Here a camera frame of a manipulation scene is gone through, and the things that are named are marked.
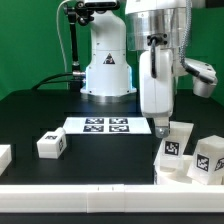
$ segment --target white platform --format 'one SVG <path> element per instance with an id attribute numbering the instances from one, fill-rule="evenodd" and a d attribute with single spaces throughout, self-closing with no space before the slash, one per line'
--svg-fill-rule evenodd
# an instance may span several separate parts
<path id="1" fill-rule="evenodd" d="M 151 134 L 144 117 L 68 117 L 66 134 Z"/>
<path id="2" fill-rule="evenodd" d="M 224 212 L 224 186 L 2 185 L 0 212 Z"/>

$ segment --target black table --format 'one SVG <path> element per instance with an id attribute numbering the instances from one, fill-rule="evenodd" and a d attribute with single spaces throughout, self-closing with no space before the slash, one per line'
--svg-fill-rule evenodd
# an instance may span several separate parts
<path id="1" fill-rule="evenodd" d="M 24 90 L 0 101 L 0 144 L 12 146 L 13 160 L 0 184 L 152 184 L 153 161 L 161 140 L 146 135 L 68 135 L 58 160 L 39 159 L 36 142 L 47 131 L 63 126 L 67 117 L 141 117 L 139 100 L 99 104 L 66 90 Z M 181 90 L 171 120 L 194 123 L 185 154 L 201 138 L 224 137 L 224 108 L 212 99 Z M 0 214 L 0 220 L 21 223 L 214 223 L 223 214 Z"/>

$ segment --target cube with marker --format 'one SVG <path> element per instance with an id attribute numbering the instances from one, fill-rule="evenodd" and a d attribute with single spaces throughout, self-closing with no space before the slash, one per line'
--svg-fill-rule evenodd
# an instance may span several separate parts
<path id="1" fill-rule="evenodd" d="M 154 165 L 181 169 L 183 167 L 183 153 L 191 135 L 193 124 L 170 122 L 170 135 L 161 141 Z"/>
<path id="2" fill-rule="evenodd" d="M 204 185 L 220 185 L 224 176 L 224 138 L 213 135 L 198 141 L 188 177 Z"/>
<path id="3" fill-rule="evenodd" d="M 67 147 L 65 130 L 58 128 L 54 132 L 47 132 L 38 142 L 40 158 L 57 159 Z"/>

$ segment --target cable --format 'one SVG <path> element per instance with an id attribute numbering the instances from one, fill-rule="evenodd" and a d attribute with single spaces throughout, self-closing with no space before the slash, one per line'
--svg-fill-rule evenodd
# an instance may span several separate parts
<path id="1" fill-rule="evenodd" d="M 155 38 L 152 40 L 152 44 L 151 44 L 151 58 L 152 58 L 152 77 L 156 79 L 157 72 L 156 72 L 156 39 Z"/>
<path id="2" fill-rule="evenodd" d="M 59 38 L 59 42 L 60 42 L 60 46 L 61 46 L 61 52 L 62 52 L 62 57 L 63 57 L 63 61 L 64 61 L 65 72 L 68 72 L 68 65 L 67 65 L 67 59 L 66 59 L 66 55 L 65 55 L 64 44 L 63 44 L 62 37 L 61 37 L 61 31 L 60 31 L 60 25 L 59 25 L 59 14 L 60 14 L 61 7 L 64 4 L 66 2 L 72 2 L 72 1 L 75 1 L 75 0 L 65 0 L 65 1 L 61 2 L 61 4 L 58 6 L 57 15 L 56 15 L 57 33 L 58 33 L 58 38 Z"/>
<path id="3" fill-rule="evenodd" d="M 186 47 L 188 44 L 188 40 L 190 37 L 190 31 L 191 31 L 191 20 L 192 20 L 192 14 L 191 14 L 191 0 L 186 0 L 186 28 L 184 31 L 182 43 L 180 46 L 180 64 L 183 66 L 183 68 L 191 75 L 195 77 L 200 76 L 200 72 L 196 69 L 192 68 L 190 65 L 188 65 L 185 61 L 186 58 Z"/>
<path id="4" fill-rule="evenodd" d="M 62 81 L 51 81 L 51 82 L 42 82 L 42 83 L 39 83 L 38 85 L 35 85 L 32 90 L 37 90 L 40 86 L 42 85 L 46 85 L 46 84 L 55 84 L 55 83 L 63 83 L 63 82 L 66 82 L 66 83 L 71 83 L 71 82 L 77 82 L 76 80 L 74 79 L 71 79 L 71 80 L 62 80 Z"/>
<path id="5" fill-rule="evenodd" d="M 56 79 L 56 78 L 60 78 L 60 77 L 67 77 L 67 76 L 72 76 L 72 75 L 73 75 L 72 73 L 68 72 L 68 73 L 64 73 L 64 74 L 57 74 L 57 75 L 50 76 L 50 77 L 45 78 L 42 81 L 40 81 L 38 84 L 33 86 L 31 89 L 32 90 L 37 90 L 39 88 L 39 86 L 42 85 L 42 83 L 46 83 L 46 82 L 48 82 L 49 80 L 52 80 L 52 79 Z"/>

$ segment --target warning label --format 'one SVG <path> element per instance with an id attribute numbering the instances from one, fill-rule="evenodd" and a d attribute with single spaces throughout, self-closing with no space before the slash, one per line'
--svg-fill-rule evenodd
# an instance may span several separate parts
<path id="1" fill-rule="evenodd" d="M 114 59 L 113 59 L 111 54 L 108 54 L 107 58 L 104 61 L 104 64 L 108 64 L 108 65 L 114 65 L 115 64 Z"/>

